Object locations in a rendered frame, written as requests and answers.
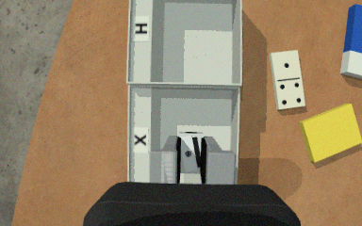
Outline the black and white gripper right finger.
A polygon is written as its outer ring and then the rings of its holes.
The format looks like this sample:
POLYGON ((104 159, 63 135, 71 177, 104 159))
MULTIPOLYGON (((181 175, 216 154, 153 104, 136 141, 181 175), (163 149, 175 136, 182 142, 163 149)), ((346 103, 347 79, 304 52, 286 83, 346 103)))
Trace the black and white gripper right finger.
POLYGON ((206 185, 235 184, 236 154, 223 151, 214 137, 201 138, 201 181, 206 185))

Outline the yellow sticky note pad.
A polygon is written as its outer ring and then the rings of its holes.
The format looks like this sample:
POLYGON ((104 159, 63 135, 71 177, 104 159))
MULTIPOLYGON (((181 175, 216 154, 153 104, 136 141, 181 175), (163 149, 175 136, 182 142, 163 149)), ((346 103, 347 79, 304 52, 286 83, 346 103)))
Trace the yellow sticky note pad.
POLYGON ((299 121, 312 162, 362 143, 352 104, 344 104, 299 121))

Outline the white domino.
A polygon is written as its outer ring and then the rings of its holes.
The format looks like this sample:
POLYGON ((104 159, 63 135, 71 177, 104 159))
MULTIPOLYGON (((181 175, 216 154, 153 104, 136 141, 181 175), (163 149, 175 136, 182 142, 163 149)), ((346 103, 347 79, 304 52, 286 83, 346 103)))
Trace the white domino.
POLYGON ((298 50, 270 53, 276 109, 305 106, 298 50))

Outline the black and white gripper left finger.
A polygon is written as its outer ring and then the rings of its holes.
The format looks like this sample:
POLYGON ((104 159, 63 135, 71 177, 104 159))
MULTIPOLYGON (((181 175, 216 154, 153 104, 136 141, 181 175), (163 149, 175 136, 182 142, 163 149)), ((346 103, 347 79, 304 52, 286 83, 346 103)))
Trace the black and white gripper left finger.
POLYGON ((149 183, 179 184, 181 137, 169 136, 162 149, 150 152, 149 183))

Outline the grey rack of three bins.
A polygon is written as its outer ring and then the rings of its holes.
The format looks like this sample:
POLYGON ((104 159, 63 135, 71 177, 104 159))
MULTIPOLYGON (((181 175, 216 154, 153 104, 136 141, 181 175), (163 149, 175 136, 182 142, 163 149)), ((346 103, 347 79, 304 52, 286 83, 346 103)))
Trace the grey rack of three bins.
POLYGON ((126 84, 127 182, 149 183, 169 136, 203 132, 236 154, 237 184, 241 0, 129 0, 126 84))

